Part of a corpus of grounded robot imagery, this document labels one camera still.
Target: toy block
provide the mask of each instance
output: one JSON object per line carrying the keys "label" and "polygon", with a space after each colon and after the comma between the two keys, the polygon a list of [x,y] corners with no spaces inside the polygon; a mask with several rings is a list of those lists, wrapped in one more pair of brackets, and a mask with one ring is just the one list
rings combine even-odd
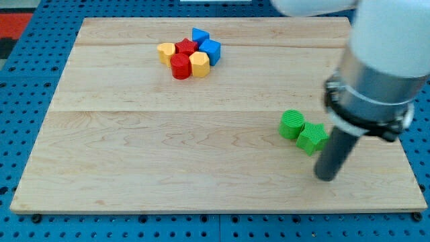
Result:
{"label": "toy block", "polygon": [[191,71],[194,77],[205,77],[209,74],[209,57],[205,52],[194,52],[189,56],[191,61]]}
{"label": "toy block", "polygon": [[176,79],[186,79],[191,75],[191,63],[186,54],[174,54],[170,59],[172,76]]}
{"label": "toy block", "polygon": [[181,42],[176,43],[175,47],[177,54],[181,53],[186,54],[187,56],[192,55],[199,48],[197,42],[189,41],[187,38],[184,38]]}
{"label": "toy block", "polygon": [[174,43],[162,43],[157,46],[157,50],[159,52],[159,59],[161,63],[170,67],[170,58],[176,53]]}
{"label": "toy block", "polygon": [[279,134],[288,139],[298,138],[304,125],[304,116],[297,110],[287,110],[282,114],[279,124]]}
{"label": "toy block", "polygon": [[199,47],[199,51],[208,54],[209,64],[214,66],[221,57],[221,43],[214,40],[205,40]]}
{"label": "toy block", "polygon": [[197,42],[198,46],[201,46],[203,44],[203,41],[208,40],[209,37],[209,33],[207,33],[206,31],[193,28],[192,39],[193,41]]}
{"label": "toy block", "polygon": [[303,131],[297,138],[296,146],[304,149],[306,154],[311,156],[315,151],[322,150],[328,140],[329,136],[324,131],[324,124],[306,122]]}

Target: blue pegboard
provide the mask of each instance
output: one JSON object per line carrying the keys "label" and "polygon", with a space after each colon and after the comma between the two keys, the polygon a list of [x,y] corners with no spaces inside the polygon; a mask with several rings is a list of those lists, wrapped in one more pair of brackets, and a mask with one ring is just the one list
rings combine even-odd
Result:
{"label": "blue pegboard", "polygon": [[[430,241],[430,213],[18,216],[9,205],[84,17],[271,17],[251,5],[176,0],[42,0],[0,71],[0,241]],[[353,11],[333,13],[346,16]],[[430,190],[430,82],[400,137],[425,198]]]}

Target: yellow block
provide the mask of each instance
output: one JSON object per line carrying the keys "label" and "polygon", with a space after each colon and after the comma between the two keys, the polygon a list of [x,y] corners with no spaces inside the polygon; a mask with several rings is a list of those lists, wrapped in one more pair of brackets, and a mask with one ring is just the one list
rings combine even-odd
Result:
{"label": "yellow block", "polygon": [[189,56],[194,77],[205,77],[209,74],[209,57],[205,52],[194,52]]}
{"label": "yellow block", "polygon": [[160,62],[170,67],[170,58],[175,54],[175,44],[173,43],[162,43],[157,46],[159,51]]}

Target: green block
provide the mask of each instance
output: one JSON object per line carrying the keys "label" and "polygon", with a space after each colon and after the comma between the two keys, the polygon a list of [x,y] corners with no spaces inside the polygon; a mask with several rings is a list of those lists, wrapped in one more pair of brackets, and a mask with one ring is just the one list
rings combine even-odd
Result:
{"label": "green block", "polygon": [[309,122],[304,124],[304,129],[297,138],[296,146],[304,149],[309,156],[313,155],[315,151],[324,149],[329,135],[324,130],[324,124],[311,124]]}
{"label": "green block", "polygon": [[297,138],[302,131],[304,116],[297,110],[287,110],[282,114],[279,124],[279,134],[288,139]]}

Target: green cylinder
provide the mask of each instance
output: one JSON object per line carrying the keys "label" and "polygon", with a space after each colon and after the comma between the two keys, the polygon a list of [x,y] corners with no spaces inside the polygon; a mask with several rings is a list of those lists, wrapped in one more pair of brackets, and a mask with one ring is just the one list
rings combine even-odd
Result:
{"label": "green cylinder", "polygon": [[288,139],[295,139],[302,131],[304,116],[297,110],[287,110],[282,114],[279,134]]}

